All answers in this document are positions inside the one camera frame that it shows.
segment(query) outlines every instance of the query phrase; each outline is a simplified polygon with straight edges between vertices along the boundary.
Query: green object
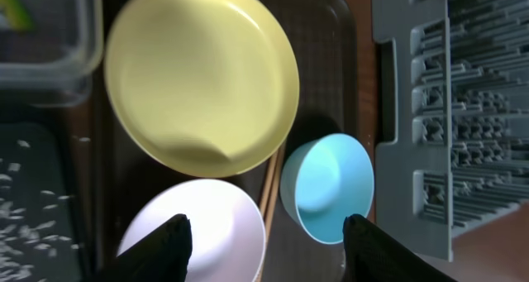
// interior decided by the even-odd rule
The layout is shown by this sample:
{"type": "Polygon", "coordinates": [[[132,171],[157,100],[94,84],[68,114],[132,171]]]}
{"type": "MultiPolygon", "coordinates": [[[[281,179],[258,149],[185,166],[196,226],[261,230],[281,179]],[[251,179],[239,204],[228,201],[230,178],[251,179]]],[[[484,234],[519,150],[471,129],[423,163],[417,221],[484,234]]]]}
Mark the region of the green object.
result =
{"type": "Polygon", "coordinates": [[[0,0],[0,11],[14,31],[30,31],[35,25],[19,0],[0,0]]]}

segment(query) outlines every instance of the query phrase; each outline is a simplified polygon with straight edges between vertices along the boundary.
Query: white bowl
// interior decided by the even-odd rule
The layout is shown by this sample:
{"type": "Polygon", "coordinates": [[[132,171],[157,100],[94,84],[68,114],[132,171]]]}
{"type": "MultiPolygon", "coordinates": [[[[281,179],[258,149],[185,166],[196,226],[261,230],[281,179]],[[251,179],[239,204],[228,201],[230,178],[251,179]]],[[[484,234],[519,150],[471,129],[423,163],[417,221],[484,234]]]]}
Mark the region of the white bowl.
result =
{"type": "Polygon", "coordinates": [[[153,198],[127,228],[118,255],[174,215],[191,222],[193,253],[186,281],[254,281],[265,257],[265,224],[243,190],[218,179],[195,179],[153,198]]]}

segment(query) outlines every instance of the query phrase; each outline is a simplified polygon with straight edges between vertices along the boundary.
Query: dark brown tray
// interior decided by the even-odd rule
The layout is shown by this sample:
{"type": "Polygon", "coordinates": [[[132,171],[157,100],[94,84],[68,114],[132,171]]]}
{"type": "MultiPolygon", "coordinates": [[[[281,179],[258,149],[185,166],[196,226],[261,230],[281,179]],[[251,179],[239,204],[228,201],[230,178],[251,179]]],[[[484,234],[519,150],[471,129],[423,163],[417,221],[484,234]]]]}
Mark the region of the dark brown tray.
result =
{"type": "MultiPolygon", "coordinates": [[[[343,0],[260,0],[287,33],[298,62],[300,107],[288,138],[287,156],[303,142],[333,131],[356,134],[355,27],[343,0]]],[[[103,0],[105,26],[126,0],[103,0]]],[[[95,87],[95,225],[98,262],[115,255],[126,227],[140,209],[161,191],[191,179],[151,159],[125,133],[108,103],[101,82],[95,87]]],[[[266,164],[225,180],[259,201],[266,164]]],[[[278,201],[263,281],[338,281],[342,245],[316,243],[284,211],[278,201]]]]}

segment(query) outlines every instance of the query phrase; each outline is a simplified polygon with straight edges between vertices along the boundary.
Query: yellow plate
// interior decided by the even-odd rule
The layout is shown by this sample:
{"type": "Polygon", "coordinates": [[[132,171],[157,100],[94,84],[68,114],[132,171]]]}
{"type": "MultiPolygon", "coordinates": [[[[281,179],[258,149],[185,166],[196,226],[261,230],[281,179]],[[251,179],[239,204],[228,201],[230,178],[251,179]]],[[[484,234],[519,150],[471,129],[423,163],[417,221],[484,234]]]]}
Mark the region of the yellow plate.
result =
{"type": "Polygon", "coordinates": [[[195,176],[265,161],[298,107],[292,48],[257,0],[130,0],[112,27],[105,77],[136,143],[195,176]]]}

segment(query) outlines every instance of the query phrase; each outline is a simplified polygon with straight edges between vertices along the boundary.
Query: chopstick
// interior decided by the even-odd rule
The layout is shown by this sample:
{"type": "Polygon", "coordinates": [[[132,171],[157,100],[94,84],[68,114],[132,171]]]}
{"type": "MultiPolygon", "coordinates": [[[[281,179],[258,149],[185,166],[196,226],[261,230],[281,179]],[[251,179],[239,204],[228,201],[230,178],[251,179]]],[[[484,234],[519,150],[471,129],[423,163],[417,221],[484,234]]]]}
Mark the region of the chopstick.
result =
{"type": "MultiPolygon", "coordinates": [[[[270,230],[272,229],[272,220],[274,219],[275,203],[278,198],[279,183],[281,180],[281,170],[283,169],[284,161],[284,144],[272,155],[266,171],[266,179],[264,181],[263,194],[260,201],[260,211],[264,219],[264,227],[266,229],[266,243],[270,236],[270,230]]],[[[263,275],[263,267],[261,266],[259,275],[257,276],[256,282],[261,281],[263,275]]]]}

